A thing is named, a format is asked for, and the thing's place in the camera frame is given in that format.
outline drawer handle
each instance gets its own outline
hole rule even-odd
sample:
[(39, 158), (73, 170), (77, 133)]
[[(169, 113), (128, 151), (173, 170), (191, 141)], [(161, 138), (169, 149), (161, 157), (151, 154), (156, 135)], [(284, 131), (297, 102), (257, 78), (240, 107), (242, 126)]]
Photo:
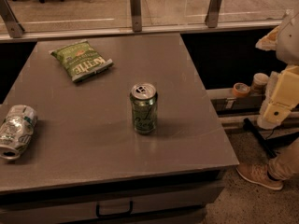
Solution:
[(118, 217), (127, 217), (127, 216), (130, 216), (131, 213), (133, 211), (133, 202), (130, 201), (130, 208), (128, 211), (126, 212), (123, 212), (123, 213), (116, 213), (116, 214), (107, 214), (107, 215), (102, 215), (100, 213), (100, 205), (97, 204), (96, 205), (96, 210), (95, 210), (95, 213), (96, 213), (96, 216), (100, 219), (108, 219), (108, 218), (118, 218)]

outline can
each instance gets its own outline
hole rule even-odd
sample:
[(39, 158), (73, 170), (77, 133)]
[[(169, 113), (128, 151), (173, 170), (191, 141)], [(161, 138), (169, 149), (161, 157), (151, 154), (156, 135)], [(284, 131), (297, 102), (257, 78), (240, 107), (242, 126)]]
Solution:
[(0, 128), (0, 157), (18, 159), (30, 143), (36, 122), (37, 114), (32, 107), (12, 106)]
[(130, 93), (132, 122), (138, 133), (151, 133), (157, 127), (156, 88), (149, 83), (135, 84)]

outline gray table surface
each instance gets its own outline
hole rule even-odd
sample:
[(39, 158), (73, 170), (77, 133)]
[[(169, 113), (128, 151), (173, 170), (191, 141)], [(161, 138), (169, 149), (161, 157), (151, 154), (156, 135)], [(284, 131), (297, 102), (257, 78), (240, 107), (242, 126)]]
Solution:
[[(187, 174), (237, 164), (179, 34), (90, 38), (114, 66), (78, 85), (49, 51), (78, 40), (38, 42), (7, 99), (38, 113), (16, 161), (0, 160), (0, 194)], [(156, 86), (158, 128), (134, 131), (130, 89)]]

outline cup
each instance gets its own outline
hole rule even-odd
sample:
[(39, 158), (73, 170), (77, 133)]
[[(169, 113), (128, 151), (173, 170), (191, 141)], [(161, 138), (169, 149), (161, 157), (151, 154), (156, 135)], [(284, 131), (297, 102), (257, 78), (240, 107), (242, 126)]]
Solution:
[(268, 83), (269, 76), (264, 73), (257, 73), (253, 76), (251, 84), (251, 92), (253, 93), (264, 93), (265, 87)]

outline shoe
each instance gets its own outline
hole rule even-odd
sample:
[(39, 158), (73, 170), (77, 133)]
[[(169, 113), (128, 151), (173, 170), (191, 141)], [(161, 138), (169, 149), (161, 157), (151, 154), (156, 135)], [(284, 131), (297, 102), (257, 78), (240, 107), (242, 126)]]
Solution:
[(241, 163), (236, 167), (237, 172), (246, 181), (261, 185), (271, 190), (282, 190), (283, 182), (271, 180), (267, 174), (267, 165), (255, 165)]

